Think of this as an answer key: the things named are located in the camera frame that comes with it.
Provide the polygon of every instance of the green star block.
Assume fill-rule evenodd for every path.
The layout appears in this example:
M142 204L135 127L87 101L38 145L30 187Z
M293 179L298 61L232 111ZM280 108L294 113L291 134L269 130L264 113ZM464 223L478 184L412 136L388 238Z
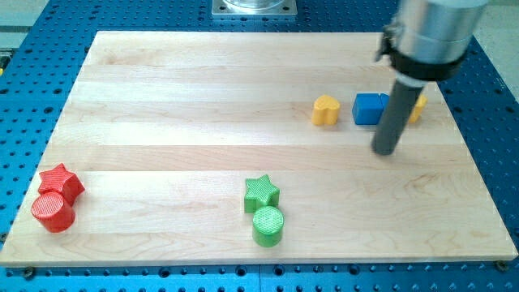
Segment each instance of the green star block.
M252 218L252 238L261 247L273 247L281 241L285 218L277 208L261 207Z
M270 183L268 175L261 178L247 178L245 194L245 213L254 213L264 206L276 207L279 203L279 189Z

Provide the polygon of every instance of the blue pegboard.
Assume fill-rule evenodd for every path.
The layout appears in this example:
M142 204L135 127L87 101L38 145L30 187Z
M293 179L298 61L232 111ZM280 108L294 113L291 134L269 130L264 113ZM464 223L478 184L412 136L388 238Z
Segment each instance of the blue pegboard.
M7 233L98 30L379 32L396 1L298 1L296 19L212 19L204 0L50 0L0 77L0 233ZM519 105L477 41L439 84L516 245ZM0 268L0 291L503 291L509 263Z

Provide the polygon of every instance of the wood grain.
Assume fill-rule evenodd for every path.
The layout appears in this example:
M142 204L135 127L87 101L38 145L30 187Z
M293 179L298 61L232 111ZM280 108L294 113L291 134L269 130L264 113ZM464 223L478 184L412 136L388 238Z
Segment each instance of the wood grain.
M510 260L517 250L435 84L394 155L354 125L357 92L389 92L378 34L99 32L38 171L86 191L76 222L34 220L35 175L6 266ZM313 101L341 102L335 126ZM284 237L251 237L245 178L281 189Z

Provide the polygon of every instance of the toy block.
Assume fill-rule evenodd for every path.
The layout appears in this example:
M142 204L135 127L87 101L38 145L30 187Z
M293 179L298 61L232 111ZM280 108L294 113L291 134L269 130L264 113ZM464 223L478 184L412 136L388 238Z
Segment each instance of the toy block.
M311 115L311 122L316 125L335 125L339 117L341 103L335 98L323 95L314 102L314 110Z
M351 110L355 124L376 125L384 110L379 93L358 93Z
M252 218L252 238L261 247L273 247L281 241L284 224L285 218L279 209L259 208Z
M31 207L32 215L52 233L68 229L75 220L74 209L61 194L46 192L36 198Z
M276 207L279 203L279 188L270 183L268 175L261 178L247 178L245 194L245 213L254 213L264 206Z
M382 102L382 109L385 110L386 106L388 106L389 95L385 93L380 94L380 102Z
M422 114L423 108L425 108L426 104L427 97L421 94L418 100L416 101L416 104L414 105L408 123L415 123L416 121L418 121L418 118L420 118L420 114Z
M78 177L66 170L64 164L56 166L52 170L40 172L41 185L38 192L41 195L54 191L63 196L70 206L74 205L75 199L84 191L83 184Z

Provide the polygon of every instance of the yellow block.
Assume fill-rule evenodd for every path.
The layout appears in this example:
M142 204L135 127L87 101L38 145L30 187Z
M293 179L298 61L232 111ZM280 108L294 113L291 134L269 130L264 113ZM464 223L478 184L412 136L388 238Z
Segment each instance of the yellow block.
M339 117L341 103L335 98L323 95L314 102L314 111L312 112L311 122L314 125L335 125Z
M424 95L420 95L416 104L414 105L414 109L411 112L411 116L409 117L409 123L415 123L420 118L420 114L422 114L423 108L427 103L427 97Z

